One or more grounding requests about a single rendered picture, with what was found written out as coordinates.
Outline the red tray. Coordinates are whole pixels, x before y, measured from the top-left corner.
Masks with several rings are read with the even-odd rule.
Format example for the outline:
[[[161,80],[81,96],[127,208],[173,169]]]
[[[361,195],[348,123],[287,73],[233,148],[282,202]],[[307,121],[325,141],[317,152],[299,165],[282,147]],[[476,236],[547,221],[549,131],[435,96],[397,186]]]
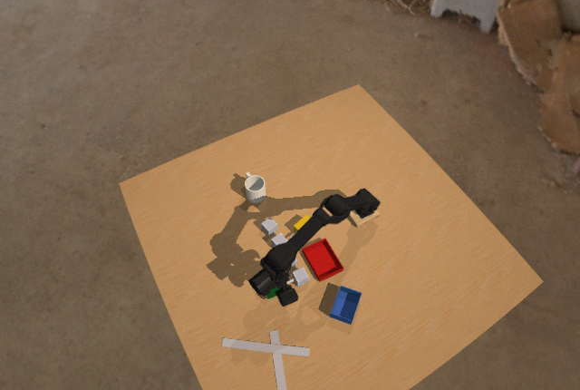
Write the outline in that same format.
[[[319,282],[343,271],[343,265],[326,238],[303,248],[303,253]]]

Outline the blue open-top tray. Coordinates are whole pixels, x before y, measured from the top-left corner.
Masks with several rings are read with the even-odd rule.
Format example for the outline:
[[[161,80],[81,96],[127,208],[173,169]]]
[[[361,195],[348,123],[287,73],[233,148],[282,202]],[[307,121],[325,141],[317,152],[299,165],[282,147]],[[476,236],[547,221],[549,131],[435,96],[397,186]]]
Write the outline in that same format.
[[[329,317],[351,325],[361,294],[356,290],[340,286]]]

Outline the grey flat bar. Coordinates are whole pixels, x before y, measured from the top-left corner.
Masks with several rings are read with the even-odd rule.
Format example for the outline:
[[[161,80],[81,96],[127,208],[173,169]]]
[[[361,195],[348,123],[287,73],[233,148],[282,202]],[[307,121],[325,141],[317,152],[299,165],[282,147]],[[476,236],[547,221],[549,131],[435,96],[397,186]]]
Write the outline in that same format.
[[[280,355],[310,356],[310,348],[298,346],[283,346],[230,338],[223,338],[222,346]]]
[[[278,330],[269,331],[271,344],[281,345]],[[272,353],[273,354],[273,353]],[[280,354],[273,354],[277,390],[286,390],[283,358]]]

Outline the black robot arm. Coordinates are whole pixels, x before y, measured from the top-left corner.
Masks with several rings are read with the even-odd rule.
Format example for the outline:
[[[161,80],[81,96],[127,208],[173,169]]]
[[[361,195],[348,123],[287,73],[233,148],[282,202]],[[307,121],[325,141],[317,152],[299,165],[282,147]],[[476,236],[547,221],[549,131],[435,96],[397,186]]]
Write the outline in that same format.
[[[286,276],[295,261],[297,252],[322,227],[328,224],[340,224],[353,210],[363,219],[373,214],[378,209],[379,204],[380,201],[367,189],[360,189],[355,196],[348,198],[334,194],[324,199],[320,208],[313,213],[313,217],[293,237],[267,252],[260,263],[263,269],[248,280],[249,284],[259,295],[271,294],[271,288],[276,288],[274,282]],[[327,214],[323,207],[333,216]]]

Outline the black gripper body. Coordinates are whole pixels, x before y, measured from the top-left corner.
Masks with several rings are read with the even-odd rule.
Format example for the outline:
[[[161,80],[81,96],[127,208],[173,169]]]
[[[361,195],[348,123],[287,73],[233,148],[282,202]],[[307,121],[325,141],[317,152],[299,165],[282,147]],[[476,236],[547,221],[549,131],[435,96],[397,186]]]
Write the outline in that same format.
[[[288,306],[294,302],[296,302],[299,296],[296,294],[295,289],[291,288],[289,284],[286,282],[290,281],[290,275],[287,272],[286,276],[282,279],[275,281],[275,286],[279,289],[280,294],[277,295],[277,298],[281,304],[281,306]],[[284,285],[285,284],[285,285]],[[281,286],[281,287],[280,287]]]

